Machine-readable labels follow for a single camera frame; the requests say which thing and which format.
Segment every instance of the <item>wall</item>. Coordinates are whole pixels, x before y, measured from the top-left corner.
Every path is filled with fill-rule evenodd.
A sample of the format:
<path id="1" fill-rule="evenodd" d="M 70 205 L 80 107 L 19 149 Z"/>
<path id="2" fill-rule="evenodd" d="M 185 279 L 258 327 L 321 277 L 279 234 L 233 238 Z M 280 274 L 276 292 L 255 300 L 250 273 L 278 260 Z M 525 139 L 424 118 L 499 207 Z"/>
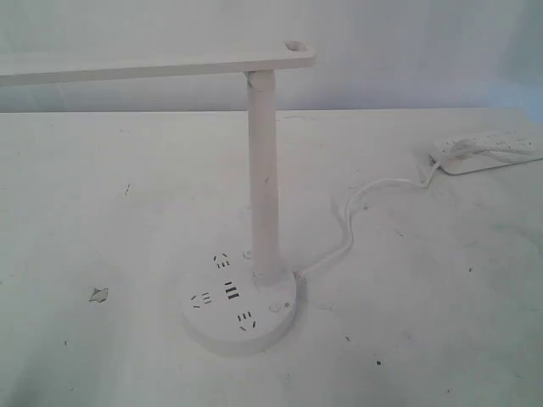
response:
<path id="1" fill-rule="evenodd" d="M 533 1 L 3 0 L 0 53 L 303 39 L 316 46 L 317 67 L 278 74 L 280 109 L 509 103 L 496 84 L 516 86 L 515 73 L 501 75 Z M 243 82 L 224 75 L 4 88 L 0 110 L 243 109 Z"/>

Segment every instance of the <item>white power strip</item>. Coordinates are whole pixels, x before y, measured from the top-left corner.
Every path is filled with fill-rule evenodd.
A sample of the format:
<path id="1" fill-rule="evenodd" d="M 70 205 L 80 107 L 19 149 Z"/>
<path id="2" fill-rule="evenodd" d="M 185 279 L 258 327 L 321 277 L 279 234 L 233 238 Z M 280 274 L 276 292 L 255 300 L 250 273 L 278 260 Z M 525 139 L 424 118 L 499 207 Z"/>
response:
<path id="1" fill-rule="evenodd" d="M 523 150 L 527 154 L 509 154 L 507 151 L 494 153 L 495 156 L 511 159 L 515 162 L 504 162 L 477 153 L 468 154 L 461 158 L 443 160 L 444 157 L 450 156 L 450 151 L 457 142 L 464 140 L 469 140 L 481 148 L 510 148 L 511 150 Z M 543 159 L 543 131 L 502 130 L 463 134 L 434 142 L 430 149 L 430 155 L 435 161 L 441 162 L 441 169 L 451 176 L 505 165 L 526 163 Z"/>

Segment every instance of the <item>white table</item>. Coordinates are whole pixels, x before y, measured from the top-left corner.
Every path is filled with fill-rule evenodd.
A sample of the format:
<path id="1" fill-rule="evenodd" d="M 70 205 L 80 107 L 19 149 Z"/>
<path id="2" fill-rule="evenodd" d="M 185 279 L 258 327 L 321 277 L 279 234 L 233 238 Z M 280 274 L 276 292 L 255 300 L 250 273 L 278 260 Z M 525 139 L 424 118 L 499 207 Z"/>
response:
<path id="1" fill-rule="evenodd" d="M 334 247 L 329 198 L 515 109 L 281 112 L 283 259 Z M 246 116 L 0 114 L 0 405 L 540 405 L 543 162 L 372 192 L 355 246 L 265 353 L 214 356 L 178 282 L 248 247 Z M 88 299 L 109 288 L 107 301 Z"/>

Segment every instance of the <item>lamp base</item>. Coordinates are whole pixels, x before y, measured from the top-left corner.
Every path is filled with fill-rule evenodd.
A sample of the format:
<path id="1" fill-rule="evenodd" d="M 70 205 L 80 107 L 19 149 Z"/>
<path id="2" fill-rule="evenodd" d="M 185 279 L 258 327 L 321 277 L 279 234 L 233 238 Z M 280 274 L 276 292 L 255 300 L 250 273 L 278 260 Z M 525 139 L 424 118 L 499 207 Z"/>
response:
<path id="1" fill-rule="evenodd" d="M 296 313 L 292 273 L 273 285 L 256 286 L 249 262 L 225 254 L 206 270 L 187 273 L 181 294 L 189 335 L 216 354 L 261 352 L 288 330 Z"/>

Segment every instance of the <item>power cord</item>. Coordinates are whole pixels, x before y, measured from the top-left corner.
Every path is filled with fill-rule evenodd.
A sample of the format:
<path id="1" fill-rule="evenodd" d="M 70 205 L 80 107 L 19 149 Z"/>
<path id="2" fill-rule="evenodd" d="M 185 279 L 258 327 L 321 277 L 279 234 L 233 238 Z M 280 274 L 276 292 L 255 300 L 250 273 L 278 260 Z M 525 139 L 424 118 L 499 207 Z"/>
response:
<path id="1" fill-rule="evenodd" d="M 430 182 L 434 178 L 435 172 L 437 169 L 449 159 L 462 159 L 469 156 L 469 154 L 483 154 L 492 157 L 498 161 L 504 163 L 522 163 L 526 160 L 513 160 L 503 155 L 495 154 L 497 153 L 507 153 L 507 154 L 518 154 L 518 155 L 531 155 L 532 152 L 527 149 L 511 149 L 511 148 L 498 148 L 498 147 L 486 147 L 479 146 L 473 140 L 464 139 L 455 143 L 451 148 L 448 154 L 446 154 L 440 161 L 435 162 L 430 169 L 430 172 L 425 181 L 416 182 L 408 180 L 406 178 L 383 178 L 370 182 L 365 185 L 358 191 L 354 192 L 350 198 L 347 200 L 347 203 L 343 207 L 343 213 L 338 213 L 336 219 L 338 220 L 339 227 L 341 228 L 341 242 L 334 251 L 324 256 L 322 259 L 318 260 L 313 265 L 305 267 L 302 270 L 297 270 L 294 272 L 296 279 L 305 280 L 307 275 L 313 272 L 314 270 L 322 268 L 324 265 L 330 264 L 332 261 L 341 259 L 345 256 L 355 243 L 355 236 L 352 228 L 352 221 L 356 214 L 356 206 L 353 207 L 353 204 L 359 200 L 366 192 L 371 190 L 374 187 L 382 186 L 386 184 L 407 184 L 414 187 L 426 189 L 430 185 Z"/>

